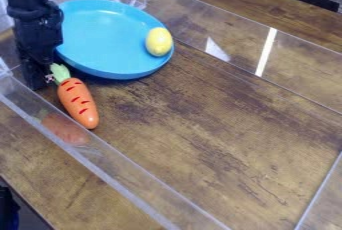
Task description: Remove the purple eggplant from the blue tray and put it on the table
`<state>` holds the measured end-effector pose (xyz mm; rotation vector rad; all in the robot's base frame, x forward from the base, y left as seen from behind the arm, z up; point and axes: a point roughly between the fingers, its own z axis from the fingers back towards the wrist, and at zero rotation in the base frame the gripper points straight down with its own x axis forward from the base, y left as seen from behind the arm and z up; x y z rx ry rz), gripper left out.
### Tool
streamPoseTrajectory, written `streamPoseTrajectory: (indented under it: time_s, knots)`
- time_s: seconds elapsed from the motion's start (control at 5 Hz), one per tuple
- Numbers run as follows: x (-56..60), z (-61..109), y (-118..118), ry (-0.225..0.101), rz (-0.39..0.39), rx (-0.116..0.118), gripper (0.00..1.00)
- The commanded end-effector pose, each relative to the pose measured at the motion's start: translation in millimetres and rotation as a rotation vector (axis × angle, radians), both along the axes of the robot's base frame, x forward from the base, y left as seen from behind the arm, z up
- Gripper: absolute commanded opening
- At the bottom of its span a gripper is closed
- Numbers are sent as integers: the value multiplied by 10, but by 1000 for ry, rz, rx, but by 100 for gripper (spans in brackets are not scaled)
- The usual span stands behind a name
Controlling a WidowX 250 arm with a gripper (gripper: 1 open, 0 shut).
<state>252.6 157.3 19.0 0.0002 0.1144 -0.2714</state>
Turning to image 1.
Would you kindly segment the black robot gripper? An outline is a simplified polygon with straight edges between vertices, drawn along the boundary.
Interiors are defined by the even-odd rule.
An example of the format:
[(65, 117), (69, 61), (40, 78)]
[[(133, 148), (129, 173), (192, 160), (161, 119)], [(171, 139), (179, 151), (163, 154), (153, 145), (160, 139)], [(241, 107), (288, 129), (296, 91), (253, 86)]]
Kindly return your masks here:
[(17, 47), (28, 55), (20, 58), (25, 84), (30, 90), (38, 90), (48, 84), (53, 51), (62, 43), (64, 15), (50, 0), (6, 1), (6, 14), (14, 22)]

